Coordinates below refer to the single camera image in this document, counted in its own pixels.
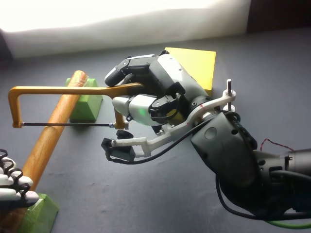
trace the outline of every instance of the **yellow box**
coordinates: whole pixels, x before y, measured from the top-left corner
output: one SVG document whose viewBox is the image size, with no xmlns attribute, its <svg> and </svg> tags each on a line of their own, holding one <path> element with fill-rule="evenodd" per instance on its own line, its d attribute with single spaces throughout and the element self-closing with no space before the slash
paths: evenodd
<svg viewBox="0 0 311 233">
<path fill-rule="evenodd" d="M 165 48 L 211 96 L 216 52 Z"/>
</svg>

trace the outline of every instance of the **green cable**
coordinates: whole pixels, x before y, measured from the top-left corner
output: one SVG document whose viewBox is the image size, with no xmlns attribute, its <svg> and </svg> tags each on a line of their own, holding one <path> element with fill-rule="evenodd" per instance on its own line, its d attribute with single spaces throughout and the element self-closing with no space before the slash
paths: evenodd
<svg viewBox="0 0 311 233">
<path fill-rule="evenodd" d="M 269 223 L 269 224 L 276 226 L 276 227 L 281 227 L 281 228 L 286 228 L 286 229 L 294 229 L 294 230 L 311 228 L 311 223 L 289 224 L 289 223 L 279 222 L 279 221 L 266 221 L 266 223 Z"/>
</svg>

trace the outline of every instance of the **green foam block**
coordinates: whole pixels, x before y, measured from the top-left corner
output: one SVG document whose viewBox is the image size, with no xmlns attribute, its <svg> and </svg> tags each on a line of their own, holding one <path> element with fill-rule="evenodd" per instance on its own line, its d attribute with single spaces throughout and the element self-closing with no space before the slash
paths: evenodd
<svg viewBox="0 0 311 233">
<path fill-rule="evenodd" d="M 88 79 L 85 87 L 98 87 L 95 79 Z M 95 122 L 103 100 L 102 95 L 81 95 L 74 107 L 70 121 Z"/>
<path fill-rule="evenodd" d="M 18 233 L 50 233 L 59 211 L 46 194 L 38 194 L 39 201 L 28 208 Z"/>
</svg>

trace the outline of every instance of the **gray tabletop surface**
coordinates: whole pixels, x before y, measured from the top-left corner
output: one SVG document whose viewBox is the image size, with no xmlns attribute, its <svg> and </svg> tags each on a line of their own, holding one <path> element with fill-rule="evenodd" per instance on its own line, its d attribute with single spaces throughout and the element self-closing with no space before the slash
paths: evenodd
<svg viewBox="0 0 311 233">
<path fill-rule="evenodd" d="M 22 167 L 42 127 L 12 128 L 7 93 L 17 85 L 64 86 L 83 70 L 105 86 L 104 76 L 129 55 L 158 54 L 165 47 L 217 52 L 213 97 L 232 79 L 243 126 L 261 141 L 268 137 L 294 149 L 311 147 L 311 29 L 197 40 L 18 60 L 0 66 L 0 148 Z M 59 96 L 22 96 L 27 122 L 46 122 Z M 114 121 L 104 97 L 97 122 Z M 215 190 L 215 176 L 189 138 L 164 156 L 136 166 L 108 162 L 101 148 L 115 130 L 67 127 L 37 192 L 60 206 L 52 232 L 90 233 L 275 233 L 289 232 L 228 213 Z M 150 127 L 131 122 L 135 137 L 155 138 Z M 265 151 L 286 151 L 267 143 Z"/>
</svg>

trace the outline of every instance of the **red wire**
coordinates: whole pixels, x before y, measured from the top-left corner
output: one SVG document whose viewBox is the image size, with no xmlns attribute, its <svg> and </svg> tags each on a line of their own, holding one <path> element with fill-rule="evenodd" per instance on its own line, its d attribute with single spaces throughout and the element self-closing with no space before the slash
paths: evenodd
<svg viewBox="0 0 311 233">
<path fill-rule="evenodd" d="M 282 144 L 279 144 L 279 143 L 276 143 L 276 142 L 273 142 L 273 141 L 271 141 L 269 138 L 265 138 L 265 139 L 264 139 L 264 141 L 262 142 L 262 144 L 261 144 L 261 146 L 260 146 L 260 151 L 262 151 L 262 146 L 263 146 L 263 144 L 264 144 L 265 141 L 269 141 L 269 142 L 271 142 L 271 143 L 274 144 L 274 145 L 277 145 L 277 146 L 280 146 L 280 147 L 284 147 L 284 148 L 287 148 L 287 149 L 293 151 L 292 148 L 287 147 L 287 146 L 282 145 Z"/>
</svg>

